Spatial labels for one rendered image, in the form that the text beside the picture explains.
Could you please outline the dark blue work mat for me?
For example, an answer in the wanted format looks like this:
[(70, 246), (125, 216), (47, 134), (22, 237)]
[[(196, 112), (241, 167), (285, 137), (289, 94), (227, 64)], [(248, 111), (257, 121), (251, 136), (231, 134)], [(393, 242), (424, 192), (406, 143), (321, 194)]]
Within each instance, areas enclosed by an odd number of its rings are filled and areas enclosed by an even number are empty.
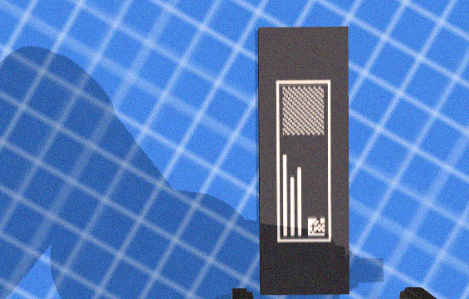
[[(261, 295), (258, 28), (349, 27), (349, 295)], [(0, 0), (0, 299), (469, 299), (469, 0)]]

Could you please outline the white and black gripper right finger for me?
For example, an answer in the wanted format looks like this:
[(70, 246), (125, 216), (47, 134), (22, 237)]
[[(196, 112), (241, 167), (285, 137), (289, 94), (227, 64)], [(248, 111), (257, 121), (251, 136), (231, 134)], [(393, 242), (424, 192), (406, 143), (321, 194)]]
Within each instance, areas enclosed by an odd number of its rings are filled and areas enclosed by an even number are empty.
[(405, 287), (399, 294), (399, 299), (437, 299), (422, 287)]

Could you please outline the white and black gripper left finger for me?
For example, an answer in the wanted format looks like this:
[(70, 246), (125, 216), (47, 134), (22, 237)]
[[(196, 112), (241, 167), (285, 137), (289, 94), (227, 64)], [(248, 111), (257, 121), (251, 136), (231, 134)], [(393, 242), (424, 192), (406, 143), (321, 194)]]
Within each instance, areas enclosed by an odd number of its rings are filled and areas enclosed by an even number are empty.
[(247, 292), (246, 288), (233, 288), (232, 299), (253, 299), (252, 292)]

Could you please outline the black rectangular strip with white printed pattern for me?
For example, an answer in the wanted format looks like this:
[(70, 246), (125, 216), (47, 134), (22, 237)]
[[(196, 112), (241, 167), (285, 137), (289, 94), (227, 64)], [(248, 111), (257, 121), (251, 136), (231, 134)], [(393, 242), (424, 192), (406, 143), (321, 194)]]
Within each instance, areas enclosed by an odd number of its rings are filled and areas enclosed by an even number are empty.
[(258, 28), (261, 295), (349, 295), (349, 27)]

